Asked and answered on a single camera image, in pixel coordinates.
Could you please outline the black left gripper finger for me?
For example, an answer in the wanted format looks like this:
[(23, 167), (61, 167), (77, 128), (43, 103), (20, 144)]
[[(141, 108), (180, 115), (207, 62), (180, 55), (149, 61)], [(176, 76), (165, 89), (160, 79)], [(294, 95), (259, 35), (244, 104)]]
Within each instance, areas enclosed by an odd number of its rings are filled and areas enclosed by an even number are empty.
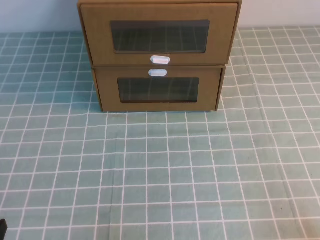
[(0, 233), (6, 233), (8, 229), (7, 222), (5, 219), (0, 220)]

